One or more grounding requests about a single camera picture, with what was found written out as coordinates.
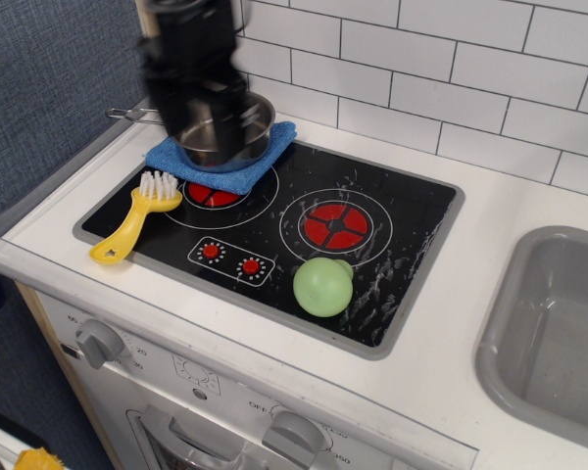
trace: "burner ring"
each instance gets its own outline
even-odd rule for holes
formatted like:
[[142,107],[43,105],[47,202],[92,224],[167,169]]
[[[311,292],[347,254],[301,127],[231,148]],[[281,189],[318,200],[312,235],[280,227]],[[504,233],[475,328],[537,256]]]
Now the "burner ring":
[[301,261],[318,255],[352,266],[379,257],[390,244],[392,219],[374,198],[347,189],[322,189],[290,203],[279,221],[279,235]]
[[342,255],[365,245],[374,232],[374,223],[353,203],[325,201],[301,213],[298,230],[312,249]]
[[165,216],[188,228],[224,230],[248,223],[267,211],[278,195],[280,183],[271,167],[248,194],[239,197],[204,186],[192,188],[190,184],[183,182],[183,203],[165,212]]

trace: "yellow brush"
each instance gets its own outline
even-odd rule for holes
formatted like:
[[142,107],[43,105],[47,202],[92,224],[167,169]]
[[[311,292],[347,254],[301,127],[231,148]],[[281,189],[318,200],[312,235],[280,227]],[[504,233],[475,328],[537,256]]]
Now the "yellow brush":
[[167,212],[176,209],[183,197],[176,189],[178,182],[169,173],[155,175],[144,171],[139,188],[131,191],[132,205],[122,225],[108,238],[89,251],[89,255],[102,264],[115,264],[132,251],[150,212]]

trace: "cooking pot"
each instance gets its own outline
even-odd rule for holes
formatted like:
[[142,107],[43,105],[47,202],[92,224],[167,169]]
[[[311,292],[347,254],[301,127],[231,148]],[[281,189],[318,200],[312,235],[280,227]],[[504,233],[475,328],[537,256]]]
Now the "cooking pot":
[[[190,124],[171,137],[184,150],[188,165],[201,171],[226,172],[251,165],[263,156],[270,140],[270,128],[274,124],[274,106],[256,93],[247,93],[247,99],[250,108],[244,116],[245,147],[234,155],[218,147],[209,104],[199,100],[188,103]],[[163,125],[159,120],[143,117],[145,113],[157,112],[158,110],[145,108],[132,110],[111,108],[105,115],[108,118],[124,118],[131,122]]]

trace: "pot handle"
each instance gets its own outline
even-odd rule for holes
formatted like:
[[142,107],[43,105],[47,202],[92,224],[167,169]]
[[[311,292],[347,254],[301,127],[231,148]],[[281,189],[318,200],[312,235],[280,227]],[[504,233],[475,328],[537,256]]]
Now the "pot handle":
[[160,120],[144,119],[145,113],[158,113],[159,110],[150,110],[147,108],[133,108],[132,110],[121,110],[118,108],[110,108],[105,111],[105,116],[111,119],[126,119],[131,122],[140,122],[142,124],[158,124],[164,125]]

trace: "toy stove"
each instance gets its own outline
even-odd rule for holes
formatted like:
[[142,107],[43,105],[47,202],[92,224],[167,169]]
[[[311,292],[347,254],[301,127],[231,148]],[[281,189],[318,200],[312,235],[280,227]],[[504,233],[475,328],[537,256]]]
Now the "toy stove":
[[[78,238],[95,244],[120,226],[144,169],[78,223]],[[177,209],[148,215],[129,261],[370,358],[394,344],[459,208],[456,188],[299,143],[247,195],[179,190]],[[331,318],[294,298],[294,273],[314,257],[355,272],[350,304]]]

